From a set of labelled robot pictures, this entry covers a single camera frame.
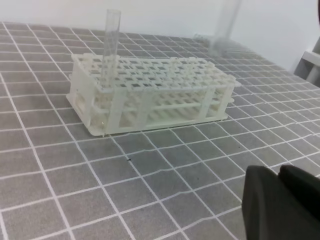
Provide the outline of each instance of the white plastic test tube rack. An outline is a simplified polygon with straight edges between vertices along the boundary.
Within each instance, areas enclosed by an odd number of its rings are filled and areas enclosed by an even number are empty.
[[[72,58],[66,97],[94,136],[226,119],[227,104],[240,85],[201,58],[116,56],[113,81],[101,78],[102,56]]]

